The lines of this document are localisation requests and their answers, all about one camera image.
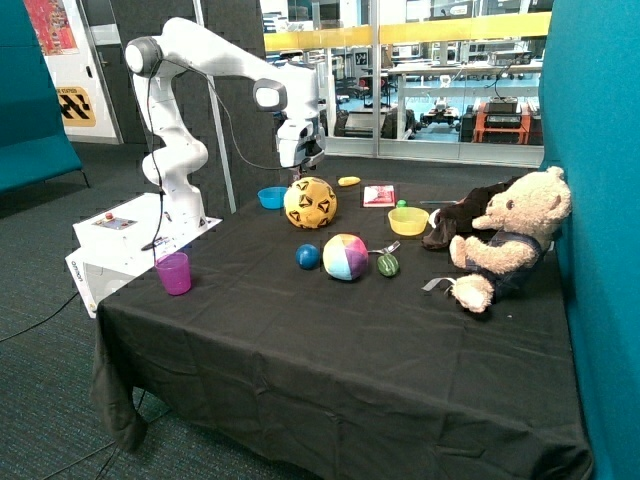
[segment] yellow railing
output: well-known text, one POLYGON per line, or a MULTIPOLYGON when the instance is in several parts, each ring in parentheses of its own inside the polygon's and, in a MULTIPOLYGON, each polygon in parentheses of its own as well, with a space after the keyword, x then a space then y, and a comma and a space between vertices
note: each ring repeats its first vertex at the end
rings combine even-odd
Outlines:
MULTIPOLYGON (((490 15, 477 18, 402 23, 380 26, 380 43, 439 42, 547 35, 551 13, 490 15)), ((269 33, 267 52, 371 45, 371 27, 336 28, 305 32, 269 33)))

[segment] teal partition wall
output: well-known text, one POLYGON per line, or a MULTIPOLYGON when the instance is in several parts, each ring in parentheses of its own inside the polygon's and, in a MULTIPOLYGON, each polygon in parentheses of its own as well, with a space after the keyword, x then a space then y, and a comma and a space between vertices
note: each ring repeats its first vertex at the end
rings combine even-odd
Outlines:
POLYGON ((2 2, 0 193, 80 170, 22 0, 2 2))
POLYGON ((640 478, 640 2, 557 0, 543 167, 565 169, 558 242, 595 477, 640 478))

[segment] glass wall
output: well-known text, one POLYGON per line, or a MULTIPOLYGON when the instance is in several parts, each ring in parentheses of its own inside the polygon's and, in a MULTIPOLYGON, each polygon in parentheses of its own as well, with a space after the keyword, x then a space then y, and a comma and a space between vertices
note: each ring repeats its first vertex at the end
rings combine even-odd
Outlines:
POLYGON ((552 0, 262 0, 274 62, 314 64, 327 153, 538 166, 552 0))

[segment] teddy bear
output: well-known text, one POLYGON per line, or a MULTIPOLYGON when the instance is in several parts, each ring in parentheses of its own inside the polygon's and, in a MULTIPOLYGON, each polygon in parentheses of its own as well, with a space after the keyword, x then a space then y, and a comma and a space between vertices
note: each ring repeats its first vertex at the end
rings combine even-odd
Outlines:
POLYGON ((482 313, 519 289, 549 249, 553 235, 571 212, 571 192, 564 171, 549 167, 528 173, 494 195, 473 228, 493 229, 488 243, 456 235, 449 245, 454 265, 470 272, 451 287, 467 310, 482 313))

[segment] teddy bear ear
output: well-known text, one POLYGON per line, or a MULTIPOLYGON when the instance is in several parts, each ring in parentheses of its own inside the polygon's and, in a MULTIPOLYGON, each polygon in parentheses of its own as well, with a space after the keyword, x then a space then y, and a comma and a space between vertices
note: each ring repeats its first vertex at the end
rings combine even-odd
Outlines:
POLYGON ((571 192, 569 189, 562 189, 560 193, 554 195, 551 200, 548 216, 553 220, 562 220, 571 212, 571 192))
POLYGON ((549 167, 547 168, 547 173, 550 173, 554 177, 559 178, 560 180, 564 180, 564 170, 560 167, 549 167))

